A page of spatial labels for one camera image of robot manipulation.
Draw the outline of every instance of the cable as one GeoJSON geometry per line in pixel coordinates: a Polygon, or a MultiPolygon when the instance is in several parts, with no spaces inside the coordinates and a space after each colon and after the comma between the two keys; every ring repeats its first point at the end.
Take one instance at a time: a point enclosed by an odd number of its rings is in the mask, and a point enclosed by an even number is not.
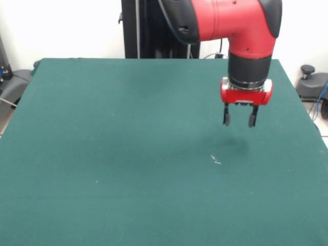
{"type": "Polygon", "coordinates": [[[220,43],[220,53],[222,52],[222,46],[223,46],[223,39],[221,38],[221,43],[220,43]]]}
{"type": "Polygon", "coordinates": [[[224,57],[228,58],[227,55],[225,55],[225,54],[223,54],[221,52],[216,52],[216,53],[212,53],[212,54],[209,54],[209,55],[205,56],[203,59],[206,59],[206,58],[210,57],[211,55],[223,55],[224,57]]]}
{"type": "Polygon", "coordinates": [[[323,90],[322,90],[322,92],[321,92],[321,94],[320,94],[320,96],[319,96],[319,98],[317,100],[317,111],[312,116],[312,120],[313,121],[315,121],[318,118],[318,116],[319,116],[319,105],[320,105],[320,101],[323,98],[323,96],[326,94],[327,90],[328,90],[328,81],[326,82],[326,85],[324,86],[324,88],[323,88],[323,90]]]}
{"type": "Polygon", "coordinates": [[[325,86],[323,87],[323,89],[322,89],[322,91],[321,91],[321,93],[320,93],[318,99],[315,100],[315,101],[313,102],[313,104],[312,104],[312,106],[311,106],[311,108],[310,108],[310,110],[309,110],[309,115],[311,115],[311,112],[312,112],[312,109],[313,109],[314,105],[315,105],[315,104],[317,105],[317,111],[313,113],[312,121],[315,120],[314,118],[315,118],[315,115],[316,115],[316,114],[317,114],[317,117],[318,117],[318,114],[319,114],[318,105],[319,105],[320,100],[322,99],[322,97],[325,95],[325,91],[327,91],[327,89],[328,89],[328,81],[326,82],[325,86]]]}
{"type": "Polygon", "coordinates": [[[10,101],[8,101],[8,100],[5,100],[5,99],[3,99],[3,98],[1,98],[0,97],[0,101],[3,101],[4,103],[7,103],[7,104],[9,104],[9,105],[11,105],[11,106],[13,106],[13,107],[17,107],[17,104],[13,104],[12,102],[10,102],[10,101]]]}

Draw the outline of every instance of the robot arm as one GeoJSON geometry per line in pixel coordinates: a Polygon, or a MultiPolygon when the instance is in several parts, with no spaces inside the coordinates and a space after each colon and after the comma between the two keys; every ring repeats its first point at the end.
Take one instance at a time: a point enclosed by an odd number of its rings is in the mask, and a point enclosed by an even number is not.
{"type": "Polygon", "coordinates": [[[228,77],[221,82],[224,121],[229,125],[229,104],[251,104],[249,126],[255,126],[259,105],[272,95],[267,79],[276,38],[281,0],[158,0],[169,26],[185,44],[227,37],[228,77]]]}

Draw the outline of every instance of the green felt tablecloth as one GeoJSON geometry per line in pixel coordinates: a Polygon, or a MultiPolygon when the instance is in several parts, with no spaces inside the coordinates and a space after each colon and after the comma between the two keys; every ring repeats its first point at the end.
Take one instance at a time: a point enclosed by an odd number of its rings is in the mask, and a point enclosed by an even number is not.
{"type": "Polygon", "coordinates": [[[0,139],[0,245],[328,245],[328,151],[279,61],[253,129],[222,124],[226,74],[42,60],[0,139]]]}

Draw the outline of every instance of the blue cable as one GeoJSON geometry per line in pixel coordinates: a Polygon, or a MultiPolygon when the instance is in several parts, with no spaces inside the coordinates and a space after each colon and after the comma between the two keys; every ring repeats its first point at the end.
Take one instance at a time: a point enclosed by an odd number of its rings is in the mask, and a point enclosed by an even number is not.
{"type": "Polygon", "coordinates": [[[322,93],[320,94],[319,99],[317,101],[317,111],[314,113],[314,115],[312,117],[312,120],[313,121],[315,121],[318,118],[318,116],[319,116],[319,105],[320,105],[320,101],[323,98],[323,96],[326,94],[327,90],[328,90],[328,81],[326,82],[326,85],[324,86],[324,88],[322,90],[322,93]]]}

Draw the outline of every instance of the small white debris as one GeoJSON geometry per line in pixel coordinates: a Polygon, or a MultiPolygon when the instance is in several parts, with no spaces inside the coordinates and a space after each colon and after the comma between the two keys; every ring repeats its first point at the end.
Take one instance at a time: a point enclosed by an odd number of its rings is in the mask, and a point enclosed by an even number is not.
{"type": "Polygon", "coordinates": [[[211,158],[214,160],[214,163],[221,164],[219,161],[217,161],[217,159],[213,155],[211,155],[211,158]]]}

